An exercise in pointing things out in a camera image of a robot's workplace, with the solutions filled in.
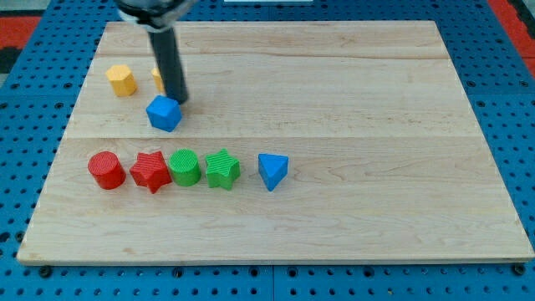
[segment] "plastic block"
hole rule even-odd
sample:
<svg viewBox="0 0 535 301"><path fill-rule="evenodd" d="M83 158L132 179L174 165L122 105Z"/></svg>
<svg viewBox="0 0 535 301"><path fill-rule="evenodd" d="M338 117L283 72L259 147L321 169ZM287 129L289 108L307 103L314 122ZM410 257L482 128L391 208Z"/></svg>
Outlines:
<svg viewBox="0 0 535 301"><path fill-rule="evenodd" d="M201 168L197 154L193 150L177 150L169 158L169 169L179 186L192 186L201 179Z"/></svg>
<svg viewBox="0 0 535 301"><path fill-rule="evenodd" d="M164 89L164 82L161 80L160 70L158 68L153 68L150 72L152 74L152 78L154 79L154 84L156 85L156 88L160 92L165 92Z"/></svg>
<svg viewBox="0 0 535 301"><path fill-rule="evenodd" d="M134 75L127 65L113 65L106 71L106 77L117 96L130 96L137 90Z"/></svg>
<svg viewBox="0 0 535 301"><path fill-rule="evenodd" d="M232 189L232 183L240 176L240 161L230 155L226 149L206 156L206 179L208 186Z"/></svg>
<svg viewBox="0 0 535 301"><path fill-rule="evenodd" d="M182 119L178 102L161 95L152 100L146 112L152 126L168 132L172 132Z"/></svg>
<svg viewBox="0 0 535 301"><path fill-rule="evenodd" d="M152 154L139 153L137 162L130 168L135 184L145 186L151 193L156 193L160 187L171 183L171 176L161 151Z"/></svg>
<svg viewBox="0 0 535 301"><path fill-rule="evenodd" d="M273 191L288 174L288 158L280 155L259 154L258 173L266 184L266 188Z"/></svg>
<svg viewBox="0 0 535 301"><path fill-rule="evenodd" d="M114 189L125 182L125 170L119 158L110 151L101 151L92 156L87 168L102 189Z"/></svg>

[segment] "yellow hexagon block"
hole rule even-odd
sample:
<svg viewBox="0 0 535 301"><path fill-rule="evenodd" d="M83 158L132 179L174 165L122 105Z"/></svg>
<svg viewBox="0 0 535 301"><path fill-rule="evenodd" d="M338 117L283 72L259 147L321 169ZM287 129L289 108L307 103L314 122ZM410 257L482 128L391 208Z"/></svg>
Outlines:
<svg viewBox="0 0 535 301"><path fill-rule="evenodd" d="M106 77L117 96L130 96L137 90L132 70L127 65L113 65L106 71Z"/></svg>
<svg viewBox="0 0 535 301"><path fill-rule="evenodd" d="M161 81L160 70L158 70L158 68L154 68L152 69L151 73L158 91L164 92L164 83Z"/></svg>

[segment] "blue pyramid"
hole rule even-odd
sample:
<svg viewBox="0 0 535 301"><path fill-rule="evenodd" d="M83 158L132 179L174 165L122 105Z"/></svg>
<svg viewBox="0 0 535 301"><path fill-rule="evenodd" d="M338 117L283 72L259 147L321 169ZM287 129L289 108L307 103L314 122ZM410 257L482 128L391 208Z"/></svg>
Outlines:
<svg viewBox="0 0 535 301"><path fill-rule="evenodd" d="M267 189L273 191L288 174L288 158L279 155L259 154L258 173L264 180Z"/></svg>

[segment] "green block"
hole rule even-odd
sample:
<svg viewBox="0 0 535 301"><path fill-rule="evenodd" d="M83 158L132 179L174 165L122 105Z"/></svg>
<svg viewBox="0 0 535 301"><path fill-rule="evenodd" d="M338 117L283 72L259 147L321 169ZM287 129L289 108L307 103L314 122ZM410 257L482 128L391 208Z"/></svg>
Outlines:
<svg viewBox="0 0 535 301"><path fill-rule="evenodd" d="M169 158L171 177L179 186L192 186L201 179L201 168L193 150L177 150Z"/></svg>
<svg viewBox="0 0 535 301"><path fill-rule="evenodd" d="M232 189L232 183L240 176L240 161L230 155L226 149L206 156L206 179L208 187Z"/></svg>

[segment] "wood grain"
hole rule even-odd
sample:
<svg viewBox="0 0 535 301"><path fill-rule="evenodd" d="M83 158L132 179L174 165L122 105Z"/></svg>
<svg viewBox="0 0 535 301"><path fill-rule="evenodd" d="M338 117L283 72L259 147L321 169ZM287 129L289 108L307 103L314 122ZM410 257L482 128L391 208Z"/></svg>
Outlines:
<svg viewBox="0 0 535 301"><path fill-rule="evenodd" d="M433 22L180 23L191 99L172 133L146 33L110 23L18 259L28 265L496 263L534 257ZM105 70L128 64L117 98ZM232 191L131 177L100 190L89 158L187 147L239 158ZM267 192L257 154L290 157Z"/></svg>

